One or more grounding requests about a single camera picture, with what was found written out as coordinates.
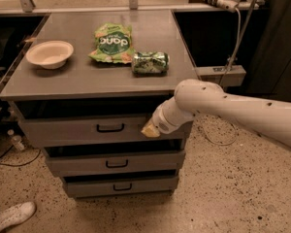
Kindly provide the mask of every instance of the white bottle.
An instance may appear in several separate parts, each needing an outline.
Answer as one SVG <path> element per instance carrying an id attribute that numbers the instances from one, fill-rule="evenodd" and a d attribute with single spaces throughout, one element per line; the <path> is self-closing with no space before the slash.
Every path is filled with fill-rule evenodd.
<path id="1" fill-rule="evenodd" d="M 13 129 L 8 131 L 8 135 L 11 137 L 11 143 L 18 151 L 25 150 L 25 146 L 22 143 L 22 138 L 19 135 L 16 135 Z"/>

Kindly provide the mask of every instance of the gray countertop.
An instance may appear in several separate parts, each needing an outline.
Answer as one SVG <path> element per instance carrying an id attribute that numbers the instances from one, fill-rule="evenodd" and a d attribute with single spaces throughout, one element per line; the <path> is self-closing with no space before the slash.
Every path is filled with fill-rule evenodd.
<path id="1" fill-rule="evenodd" d="M 131 25 L 137 51 L 166 52 L 170 56 L 167 75 L 136 77 L 130 64 L 106 64 L 89 58 L 88 54 L 95 49 L 93 33 L 105 22 Z M 166 93 L 172 92 L 182 80 L 197 78 L 170 10 L 55 13 L 50 15 L 32 47 L 50 40 L 63 40 L 74 46 L 68 62 L 60 69 L 46 70 L 24 57 L 0 93 L 2 100 Z"/>

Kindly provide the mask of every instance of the drawer handle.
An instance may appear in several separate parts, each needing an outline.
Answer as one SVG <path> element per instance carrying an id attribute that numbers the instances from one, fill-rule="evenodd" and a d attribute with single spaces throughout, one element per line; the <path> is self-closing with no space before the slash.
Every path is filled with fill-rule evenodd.
<path id="1" fill-rule="evenodd" d="M 108 168 L 121 168 L 121 167 L 127 167 L 128 165 L 128 159 L 126 159 L 125 163 L 123 165 L 112 165 L 109 163 L 109 161 L 106 161 L 106 167 Z"/>
<path id="2" fill-rule="evenodd" d="M 120 132 L 120 131 L 122 131 L 124 129 L 124 127 L 125 127 L 125 124 L 122 123 L 120 125 L 120 128 L 117 128 L 117 129 L 100 129 L 100 125 L 99 124 L 97 124 L 96 128 L 97 128 L 97 131 L 99 133 L 110 133 L 110 132 Z"/>
<path id="3" fill-rule="evenodd" d="M 130 190 L 132 189 L 133 185 L 130 183 L 129 186 L 127 188 L 116 188 L 115 184 L 113 185 L 113 190 L 114 191 L 123 191 L 123 190 Z"/>

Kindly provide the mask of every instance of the green chip bag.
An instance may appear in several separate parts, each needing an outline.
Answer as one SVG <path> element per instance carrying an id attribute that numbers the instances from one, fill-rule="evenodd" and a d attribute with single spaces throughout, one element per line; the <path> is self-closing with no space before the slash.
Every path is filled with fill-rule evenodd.
<path id="1" fill-rule="evenodd" d="M 96 50 L 89 57 L 102 62 L 131 63 L 132 47 L 131 26 L 105 23 L 94 34 Z"/>

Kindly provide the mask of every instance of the green can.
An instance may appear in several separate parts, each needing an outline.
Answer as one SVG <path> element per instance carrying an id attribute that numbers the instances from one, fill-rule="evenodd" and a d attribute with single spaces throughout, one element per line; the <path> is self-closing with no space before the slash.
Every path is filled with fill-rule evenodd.
<path id="1" fill-rule="evenodd" d="M 166 52 L 135 52 L 132 59 L 132 71 L 136 74 L 160 74 L 169 69 L 169 55 Z"/>

